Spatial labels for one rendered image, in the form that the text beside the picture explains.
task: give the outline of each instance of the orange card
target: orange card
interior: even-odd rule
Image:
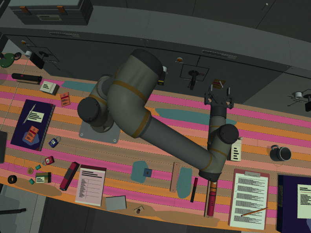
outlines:
[[[39,129],[37,129],[36,127],[31,127],[30,130],[28,131],[25,139],[27,141],[29,141],[30,143],[32,143],[33,139],[36,137],[36,134],[38,133]]]
[[[61,94],[60,101],[62,102],[62,107],[70,105],[69,92]]]

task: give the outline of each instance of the blue padlock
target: blue padlock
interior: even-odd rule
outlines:
[[[54,147],[58,144],[58,142],[59,142],[59,140],[57,141],[56,138],[59,138],[59,140],[60,140],[60,137],[57,136],[57,137],[53,138],[53,139],[49,142],[49,145],[50,145],[52,148],[54,148]]]

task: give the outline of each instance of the mug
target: mug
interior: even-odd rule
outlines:
[[[270,156],[273,161],[288,161],[291,159],[291,150],[287,147],[271,146]]]

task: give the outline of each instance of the green lamp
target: green lamp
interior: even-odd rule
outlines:
[[[14,54],[12,53],[0,53],[0,66],[1,68],[8,68],[15,61]]]

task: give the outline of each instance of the teal patch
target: teal patch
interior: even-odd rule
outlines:
[[[160,117],[172,119],[172,120],[180,120],[191,123],[197,123],[202,125],[209,125],[209,114],[197,113],[185,110],[178,109],[164,109],[164,108],[156,108],[156,112],[160,115]],[[226,119],[227,124],[235,125],[236,121]]]
[[[136,161],[133,163],[131,180],[139,183],[145,182],[146,177],[144,176],[145,168],[148,169],[148,165],[145,161]]]
[[[182,167],[179,172],[176,191],[179,198],[186,198],[191,192],[192,169]]]
[[[74,82],[74,81],[65,81],[62,84],[62,87],[78,90],[78,91],[87,91],[91,92],[95,87],[95,84],[84,83],[84,82]]]

